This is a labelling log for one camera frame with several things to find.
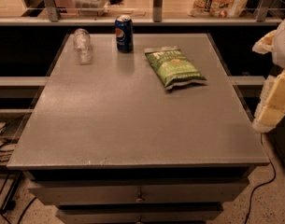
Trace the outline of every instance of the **green chip bag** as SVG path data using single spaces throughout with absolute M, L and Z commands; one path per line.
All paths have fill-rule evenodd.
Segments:
M 207 81 L 178 46 L 149 48 L 144 53 L 167 90 L 189 83 L 205 84 Z

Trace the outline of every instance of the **blue pepsi can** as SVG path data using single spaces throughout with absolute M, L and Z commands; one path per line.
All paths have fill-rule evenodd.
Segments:
M 120 52 L 133 50 L 133 22 L 130 16 L 120 15 L 115 20 L 117 49 Z

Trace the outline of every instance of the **drawer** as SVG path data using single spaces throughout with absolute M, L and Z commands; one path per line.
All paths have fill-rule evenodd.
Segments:
M 58 210 L 56 216 L 66 224 L 86 223 L 187 223 L 214 219 L 221 211 L 215 203 L 146 204 L 91 206 Z
M 232 181 L 54 181 L 31 182 L 28 189 L 52 205 L 128 203 L 223 203 L 232 201 L 249 183 Z

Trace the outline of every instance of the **gray tabletop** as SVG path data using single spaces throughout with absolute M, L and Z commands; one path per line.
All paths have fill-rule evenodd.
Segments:
M 194 167 L 264 164 L 260 136 L 206 34 L 91 35 L 92 64 L 79 65 L 71 35 L 28 121 L 10 169 Z M 144 49 L 180 46 L 206 86 L 166 91 Z

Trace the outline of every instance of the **table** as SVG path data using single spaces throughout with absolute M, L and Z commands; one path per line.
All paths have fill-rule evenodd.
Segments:
M 65 223 L 207 220 L 269 163 L 207 34 L 91 35 L 79 65 L 69 36 L 7 167 Z M 166 91 L 144 49 L 180 46 L 207 85 Z

